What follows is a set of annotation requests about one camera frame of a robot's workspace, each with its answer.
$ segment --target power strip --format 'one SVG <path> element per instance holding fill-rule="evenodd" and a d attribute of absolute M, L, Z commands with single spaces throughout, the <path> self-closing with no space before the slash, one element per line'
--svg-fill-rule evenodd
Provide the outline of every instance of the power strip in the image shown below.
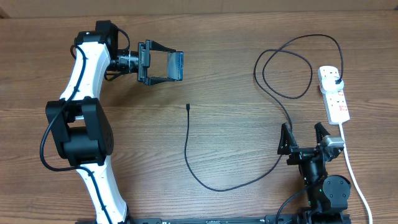
<path fill-rule="evenodd" d="M 335 80 L 339 77 L 340 74 L 336 67 L 322 66 L 318 69 L 319 84 L 329 124 L 339 124 L 349 120 L 347 102 L 343 91 L 344 82 L 335 83 Z"/>
<path fill-rule="evenodd" d="M 347 101 L 343 92 L 344 82 L 336 84 L 336 80 L 340 75 L 338 69 L 333 66 L 322 66 L 318 69 L 319 87 L 322 92 L 323 102 L 325 103 L 326 115 L 328 116 L 329 124 L 338 124 L 341 138 L 346 141 L 343 132 L 343 123 L 349 120 L 349 113 Z M 346 159 L 348 172 L 353 180 L 355 189 L 361 197 L 369 217 L 369 224 L 373 224 L 373 217 L 371 209 L 356 182 L 354 172 L 349 163 L 347 146 L 344 144 L 344 157 Z"/>

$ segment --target black cable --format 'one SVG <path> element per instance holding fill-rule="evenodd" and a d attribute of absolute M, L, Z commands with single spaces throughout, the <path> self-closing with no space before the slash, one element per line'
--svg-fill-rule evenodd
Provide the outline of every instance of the black cable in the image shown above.
<path fill-rule="evenodd" d="M 111 81 L 115 80 L 117 77 L 119 77 L 119 76 L 121 76 L 121 75 L 123 75 L 122 72 L 119 72 L 119 73 L 116 73 L 116 74 L 108 74 L 108 73 L 106 73 L 106 71 L 105 71 L 104 79 L 105 79 L 106 81 L 108 81 L 108 82 L 111 82 Z"/>
<path fill-rule="evenodd" d="M 283 94 L 281 94 L 281 93 L 275 91 L 275 90 L 274 90 L 273 88 L 271 88 L 271 86 L 267 83 L 266 74 L 265 74 L 266 66 L 267 66 L 267 63 L 266 63 L 266 64 L 264 65 L 264 67 L 262 68 L 262 79 L 264 80 L 264 82 L 266 83 L 266 85 L 268 86 L 268 88 L 269 88 L 270 90 L 272 90 L 274 93 L 278 94 L 279 96 L 284 97 L 284 98 L 287 98 L 287 99 L 291 99 L 291 100 L 299 99 L 300 97 L 302 97 L 303 95 L 305 95 L 305 94 L 307 93 L 308 89 L 310 88 L 311 83 L 312 83 L 313 72 L 312 72 L 311 63 L 310 63 L 305 57 L 303 57 L 303 56 L 301 56 L 301 55 L 299 55 L 299 54 L 297 54 L 297 53 L 288 51 L 288 50 L 279 50 L 279 51 L 278 51 L 278 50 L 276 50 L 276 49 L 269 49 L 269 50 L 265 50 L 264 53 L 265 53 L 265 52 L 268 52 L 268 51 L 285 52 L 285 53 L 288 53 L 288 54 L 292 54 L 292 55 L 298 56 L 298 57 L 300 57 L 301 59 L 303 59 L 303 60 L 308 64 L 308 66 L 310 67 L 310 70 L 311 70 L 310 81 L 308 82 L 308 85 L 307 85 L 306 89 L 304 90 L 304 92 L 303 92 L 302 94 L 300 94 L 299 96 L 286 96 L 286 95 L 283 95 Z"/>
<path fill-rule="evenodd" d="M 290 196 L 290 198 L 288 198 L 279 208 L 278 212 L 276 213 L 275 216 L 275 224 L 279 223 L 279 215 L 282 212 L 282 209 L 284 209 L 284 207 L 293 199 L 295 199 L 296 197 L 298 197 L 299 195 L 302 195 L 304 192 L 306 192 L 309 188 L 311 187 L 311 185 L 307 185 L 304 187 L 304 189 L 302 189 L 301 191 L 297 192 L 296 194 L 293 194 L 292 196 Z"/>
<path fill-rule="evenodd" d="M 130 38 L 129 38 L 129 36 L 127 35 L 127 33 L 126 33 L 124 30 L 122 30 L 122 29 L 120 29 L 120 28 L 118 28 L 118 31 L 119 31 L 120 33 L 122 33 L 122 34 L 127 38 L 127 41 L 129 42 L 129 44 L 127 45 L 127 47 L 126 47 L 125 49 L 123 49 L 123 50 L 129 50 L 129 49 L 130 49 Z"/>
<path fill-rule="evenodd" d="M 274 93 L 276 93 L 276 94 L 278 94 L 278 95 L 280 95 L 280 96 L 282 96 L 282 97 L 289 98 L 288 96 L 284 96 L 284 95 L 281 95 L 280 93 L 276 92 L 273 88 L 271 88 L 270 85 L 268 85 L 268 83 L 267 83 L 267 81 L 266 81 L 266 78 L 265 78 L 265 75 L 264 75 L 265 67 L 267 66 L 267 64 L 269 63 L 269 61 L 275 56 L 275 54 L 277 54 L 277 53 L 280 52 L 283 48 L 285 48 L 286 46 L 288 46 L 291 42 L 293 42 L 293 41 L 295 41 L 295 40 L 297 40 L 297 39 L 304 38 L 304 37 L 316 37 L 316 36 L 318 36 L 318 37 L 327 37 L 327 38 L 331 39 L 331 40 L 336 44 L 336 46 L 337 46 L 337 48 L 338 48 L 338 51 L 339 51 L 339 54 L 340 54 L 340 60 L 341 60 L 341 75 L 340 75 L 340 78 L 339 78 L 338 80 L 336 80 L 336 84 L 339 84 L 339 83 L 341 82 L 341 80 L 343 79 L 343 70 L 344 70 L 344 67 L 343 67 L 343 53 L 341 52 L 340 45 L 338 44 L 338 42 L 337 42 L 333 37 L 331 37 L 331 36 L 329 36 L 329 35 L 325 35 L 325 34 L 309 34 L 309 35 L 303 35 L 303 36 L 300 36 L 300 37 L 293 38 L 292 40 L 286 42 L 284 45 L 282 45 L 281 47 L 279 47 L 279 49 L 277 49 L 277 50 L 268 58 L 266 64 L 264 65 L 264 68 L 263 68 L 263 70 L 262 70 L 262 78 L 264 79 L 266 85 L 268 86 L 268 88 L 269 88 L 270 90 L 272 90 Z M 304 93 L 303 93 L 302 95 L 300 95 L 300 96 L 298 96 L 298 97 L 296 97 L 296 98 L 291 98 L 291 99 L 300 98 L 301 96 L 303 96 L 303 95 L 305 94 L 305 92 L 307 92 L 307 90 L 305 90 Z"/>
<path fill-rule="evenodd" d="M 279 50 L 276 50 L 276 49 L 268 49 L 268 50 L 263 51 L 263 52 L 260 54 L 260 56 L 257 58 L 256 63 L 254 64 L 254 71 L 253 71 L 254 80 L 256 81 L 257 85 L 258 85 L 264 92 L 266 92 L 270 97 L 272 97 L 272 99 L 274 99 L 274 100 L 280 105 L 280 107 L 283 109 L 283 111 L 284 111 L 285 114 L 286 114 L 286 118 L 287 118 L 287 121 L 289 122 L 290 130 L 293 132 L 293 122 L 292 122 L 292 120 L 291 120 L 291 118 L 290 118 L 290 116 L 289 116 L 287 110 L 286 110 L 285 107 L 283 106 L 283 104 L 282 104 L 276 97 L 274 97 L 272 94 L 270 94 L 264 87 L 262 87 L 262 86 L 260 85 L 259 81 L 257 80 L 257 76 L 256 76 L 257 64 L 259 63 L 259 61 L 260 61 L 262 55 L 264 55 L 265 53 L 270 52 L 270 51 L 283 52 L 283 53 L 288 53 L 288 54 L 291 54 L 291 55 L 298 56 L 298 57 L 300 57 L 301 59 L 303 59 L 303 60 L 308 64 L 308 66 L 310 67 L 311 76 L 310 76 L 310 81 L 309 81 L 309 83 L 308 83 L 308 86 L 307 86 L 307 88 L 305 89 L 305 91 L 304 91 L 301 95 L 296 96 L 295 99 L 298 99 L 298 98 L 302 97 L 304 94 L 306 94 L 306 92 L 307 92 L 308 89 L 310 88 L 310 85 L 311 85 L 311 82 L 312 82 L 312 66 L 311 66 L 311 63 L 310 63 L 305 57 L 303 57 L 303 56 L 301 56 L 301 55 L 299 55 L 299 54 L 297 54 L 297 53 L 294 53 L 294 52 L 291 52 L 291 51 L 288 51 L 288 50 L 282 50 L 282 49 L 279 49 Z"/>
<path fill-rule="evenodd" d="M 188 123 L 187 123 L 187 138 L 185 139 L 185 147 L 184 147 L 185 163 L 187 164 L 187 167 L 188 167 L 189 171 L 191 172 L 192 176 L 199 182 L 199 184 L 201 184 L 202 186 L 204 186 L 204 187 L 207 188 L 208 190 L 212 190 L 212 191 L 215 191 L 215 192 L 226 192 L 226 191 L 229 191 L 229 190 L 234 190 L 234 189 L 238 189 L 238 188 L 240 188 L 240 187 L 244 187 L 244 186 L 249 185 L 249 184 L 252 184 L 252 183 L 254 183 L 254 182 L 258 181 L 258 180 L 261 180 L 263 177 L 265 177 L 266 175 L 268 175 L 269 173 L 271 173 L 271 172 L 275 169 L 275 167 L 276 167 L 276 165 L 278 164 L 278 162 L 280 161 L 280 158 L 282 157 L 282 155 L 279 156 L 279 158 L 278 158 L 278 160 L 276 161 L 276 163 L 274 164 L 274 166 L 272 166 L 272 168 L 271 168 L 268 172 L 266 172 L 266 173 L 263 174 L 262 176 L 260 176 L 260 177 L 258 177 L 258 178 L 256 178 L 256 179 L 254 179 L 254 180 L 252 180 L 252 181 L 249 181 L 249 182 L 247 182 L 247 183 L 245 183 L 245 184 L 241 184 L 241 185 L 238 185 L 238 186 L 235 186 L 235 187 L 231 187 L 231 188 L 228 188 L 228 189 L 214 189 L 214 188 L 211 188 L 211 187 L 205 185 L 205 184 L 204 184 L 202 181 L 200 181 L 199 178 L 193 173 L 193 171 L 191 170 L 191 167 L 189 166 L 188 159 L 187 159 L 187 144 L 188 144 L 188 135 L 189 135 L 189 110 L 190 110 L 190 105 L 187 104 L 186 107 L 187 107 L 187 115 L 188 115 L 188 119 L 187 119 L 187 120 L 188 120 Z"/>
<path fill-rule="evenodd" d="M 50 166 L 50 165 L 45 161 L 45 158 L 44 158 L 44 145 L 45 145 L 45 141 L 47 140 L 47 137 L 48 137 L 48 135 L 49 135 L 49 132 L 50 132 L 50 130 L 51 130 L 51 128 L 52 128 L 54 122 L 55 122 L 55 121 L 58 119 L 58 117 L 63 113 L 64 109 L 67 107 L 67 105 L 71 102 L 71 100 L 75 97 L 76 93 L 79 91 L 79 86 L 80 86 L 81 80 L 83 79 L 83 75 L 84 75 L 84 72 L 85 72 L 85 69 L 86 69 L 86 60 L 87 60 L 87 58 L 86 58 L 86 55 L 85 55 L 84 51 L 83 51 L 79 46 L 77 46 L 77 45 L 72 45 L 72 46 L 70 47 L 70 52 L 71 52 L 71 54 L 72 54 L 72 56 L 73 56 L 74 59 L 76 59 L 76 56 L 75 56 L 75 54 L 73 53 L 73 48 L 76 48 L 76 49 L 79 50 L 80 53 L 82 54 L 82 57 L 83 57 L 83 65 L 82 65 L 82 68 L 81 68 L 81 72 L 80 72 L 79 78 L 78 78 L 78 80 L 77 80 L 77 82 L 76 82 L 76 86 L 73 88 L 72 94 L 70 95 L 69 99 L 63 104 L 63 106 L 61 107 L 60 111 L 57 113 L 57 115 L 55 115 L 55 117 L 53 118 L 53 120 L 51 120 L 50 124 L 47 126 L 47 129 L 45 130 L 45 132 L 44 132 L 44 134 L 43 134 L 43 138 L 42 138 L 42 141 L 41 141 L 41 143 L 40 143 L 40 160 L 42 161 L 43 165 L 44 165 L 47 169 L 49 169 L 49 170 L 51 170 L 51 171 L 55 171 L 55 172 L 68 171 L 68 170 L 76 170 L 76 169 L 81 169 L 81 170 L 86 171 L 86 172 L 88 173 L 88 175 L 91 177 L 92 181 L 93 181 L 93 185 L 94 185 L 94 188 L 95 188 L 95 192 L 96 192 L 96 194 L 97 194 L 97 196 L 98 196 L 98 201 L 99 201 L 99 204 L 101 205 L 101 209 L 102 209 L 102 211 L 104 211 L 104 213 L 105 213 L 105 215 L 106 215 L 106 218 L 107 218 L 108 221 L 109 221 L 109 224 L 112 224 L 111 217 L 109 216 L 109 213 L 108 213 L 108 211 L 106 210 L 106 206 L 104 205 L 104 203 L 103 203 L 103 201 L 102 201 L 102 198 L 101 198 L 101 195 L 100 195 L 100 190 L 99 190 L 99 188 L 98 188 L 97 182 L 95 181 L 95 178 L 94 178 L 94 175 L 93 175 L 93 172 L 92 172 L 92 171 L 90 171 L 88 168 L 82 167 L 82 166 L 55 168 L 55 167 Z"/>

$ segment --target wood grain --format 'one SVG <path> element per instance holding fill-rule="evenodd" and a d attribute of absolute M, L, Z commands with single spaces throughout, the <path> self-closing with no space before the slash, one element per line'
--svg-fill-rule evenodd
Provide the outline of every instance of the wood grain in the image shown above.
<path fill-rule="evenodd" d="M 393 10 L 398 0 L 0 0 L 7 18 Z"/>
<path fill-rule="evenodd" d="M 232 187 L 265 173 L 277 159 L 285 116 L 254 83 L 258 55 L 300 35 L 332 35 L 343 49 L 346 100 L 351 120 L 344 127 L 351 163 L 376 223 L 398 216 L 398 13 L 301 12 L 205 16 L 114 16 L 0 20 L 0 223 L 73 223 L 94 219 L 84 183 L 75 172 L 54 173 L 39 159 L 47 126 L 47 101 L 56 100 L 73 67 L 69 47 L 81 30 L 111 19 L 136 43 L 153 39 L 185 52 L 184 81 L 144 86 L 136 75 L 104 83 L 101 104 L 115 136 L 113 171 L 135 217 L 260 217 L 276 213 L 303 187 L 286 157 L 265 179 L 231 192 L 204 189 L 183 159 L 191 104 L 188 159 L 209 186 Z M 121 38 L 121 45 L 126 41 Z M 294 122 L 300 146 L 313 146 L 316 122 L 327 124 L 316 69 L 340 64 L 331 41 L 308 38 L 289 50 L 311 62 L 313 85 L 299 100 L 280 99 Z M 154 57 L 150 74 L 165 75 L 165 55 Z M 308 65 L 290 55 L 272 59 L 269 83 L 298 95 L 308 83 Z M 336 126 L 326 125 L 333 134 Z M 67 166 L 48 140 L 53 166 Z M 349 178 L 344 157 L 327 164 L 329 174 Z M 305 206 L 305 197 L 284 212 Z M 349 209 L 366 223 L 355 189 Z"/>

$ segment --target robotic arm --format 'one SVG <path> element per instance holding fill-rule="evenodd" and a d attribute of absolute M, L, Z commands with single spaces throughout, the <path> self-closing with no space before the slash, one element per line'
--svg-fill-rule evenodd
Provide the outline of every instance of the robotic arm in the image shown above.
<path fill-rule="evenodd" d="M 119 193 L 111 167 L 113 133 L 99 101 L 103 79 L 112 81 L 120 75 L 138 73 L 137 81 L 155 85 L 181 81 L 183 75 L 183 52 L 164 47 L 153 40 L 139 43 L 139 52 L 131 52 L 128 48 L 118 49 L 118 32 L 125 34 L 111 21 L 97 21 L 94 31 L 78 34 L 75 45 L 84 52 L 85 67 L 83 54 L 77 50 L 67 88 L 60 100 L 49 101 L 46 106 L 49 123 L 54 120 L 51 131 L 60 157 L 68 159 L 71 167 L 84 167 L 91 172 L 77 169 L 94 203 L 96 223 L 130 222 L 126 202 Z M 167 78 L 147 76 L 150 50 L 168 52 Z M 107 71 L 119 73 L 107 74 Z M 65 106 L 75 88 L 78 88 L 78 92 Z M 76 119 L 83 119 L 85 126 L 70 128 L 68 123 Z"/>
<path fill-rule="evenodd" d="M 291 130 L 285 123 L 282 125 L 279 155 L 289 155 L 287 165 L 298 165 L 303 177 L 310 207 L 301 208 L 297 214 L 280 215 L 284 205 L 296 195 L 289 198 L 279 209 L 277 215 L 266 215 L 267 224 L 280 222 L 291 224 L 351 224 L 349 215 L 343 215 L 348 208 L 351 183 L 343 176 L 328 176 L 325 164 L 337 158 L 344 149 L 344 140 L 333 137 L 322 126 L 315 125 L 317 146 L 300 148 Z"/>

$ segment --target white cable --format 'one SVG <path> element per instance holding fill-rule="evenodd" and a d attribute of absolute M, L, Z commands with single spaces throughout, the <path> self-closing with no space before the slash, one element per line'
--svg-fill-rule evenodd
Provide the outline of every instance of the white cable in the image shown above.
<path fill-rule="evenodd" d="M 343 125 L 341 123 L 338 124 L 338 127 L 340 129 L 340 134 L 341 134 L 341 138 L 344 140 L 344 142 L 346 141 L 345 137 L 344 137 L 344 131 L 343 131 Z M 363 204 L 366 207 L 366 211 L 368 212 L 368 216 L 369 216 L 369 224 L 373 224 L 373 218 L 372 218 L 372 212 L 371 212 L 371 208 L 368 205 L 368 202 L 365 199 L 365 196 L 362 194 L 361 189 L 359 189 L 358 183 L 356 182 L 355 176 L 354 176 L 354 172 L 351 168 L 351 164 L 349 163 L 349 158 L 348 158 L 348 152 L 347 152 L 347 146 L 344 143 L 344 157 L 346 158 L 346 163 L 347 163 L 347 168 L 349 171 L 349 174 L 354 182 L 354 186 L 356 191 L 358 192 L 359 196 L 362 199 Z"/>

